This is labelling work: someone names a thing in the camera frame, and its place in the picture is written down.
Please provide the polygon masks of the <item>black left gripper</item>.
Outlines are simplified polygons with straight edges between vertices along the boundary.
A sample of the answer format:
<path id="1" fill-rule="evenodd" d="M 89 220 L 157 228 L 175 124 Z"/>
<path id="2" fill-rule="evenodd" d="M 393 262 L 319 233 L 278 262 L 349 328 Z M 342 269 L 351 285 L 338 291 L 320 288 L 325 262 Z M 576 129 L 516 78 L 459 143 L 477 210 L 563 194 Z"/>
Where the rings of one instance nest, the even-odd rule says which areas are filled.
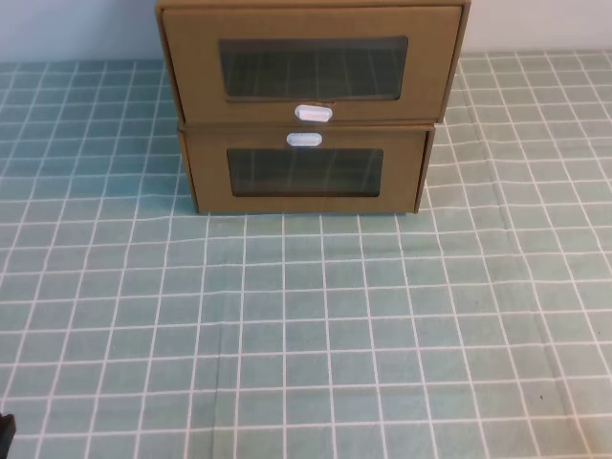
<path id="1" fill-rule="evenodd" d="M 15 434 L 15 418 L 12 414 L 2 414 L 0 418 L 0 440 L 11 442 Z"/>

